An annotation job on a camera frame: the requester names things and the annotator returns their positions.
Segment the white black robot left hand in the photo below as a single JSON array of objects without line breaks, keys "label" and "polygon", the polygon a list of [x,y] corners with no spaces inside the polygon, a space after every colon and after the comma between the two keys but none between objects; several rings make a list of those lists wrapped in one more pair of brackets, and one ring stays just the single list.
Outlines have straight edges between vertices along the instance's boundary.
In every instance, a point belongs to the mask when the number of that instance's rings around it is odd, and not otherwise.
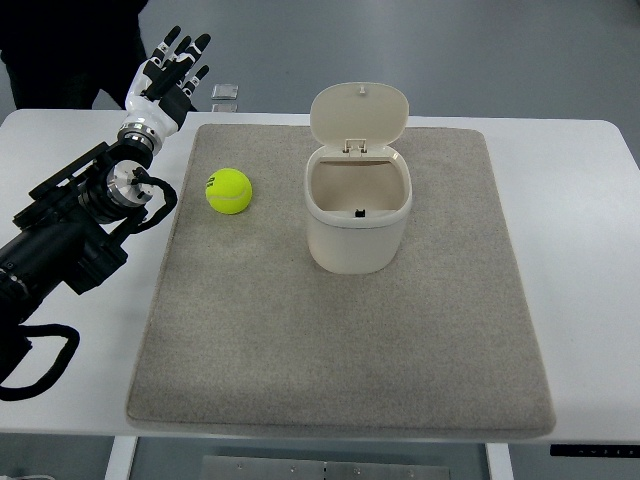
[{"label": "white black robot left hand", "polygon": [[210,42],[207,33],[191,38],[173,27],[139,66],[125,99],[126,121],[145,125],[161,139],[179,131],[209,72],[198,62]]}]

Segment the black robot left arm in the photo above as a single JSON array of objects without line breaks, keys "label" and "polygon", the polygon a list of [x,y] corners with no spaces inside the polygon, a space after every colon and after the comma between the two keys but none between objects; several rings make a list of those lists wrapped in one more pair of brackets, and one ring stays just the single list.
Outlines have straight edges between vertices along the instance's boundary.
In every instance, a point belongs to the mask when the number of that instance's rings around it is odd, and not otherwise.
[{"label": "black robot left arm", "polygon": [[128,258],[131,235],[158,225],[177,204],[166,181],[149,174],[168,132],[142,117],[117,141],[100,143],[36,186],[1,249],[1,321],[23,323],[61,283],[76,294],[101,285]]}]

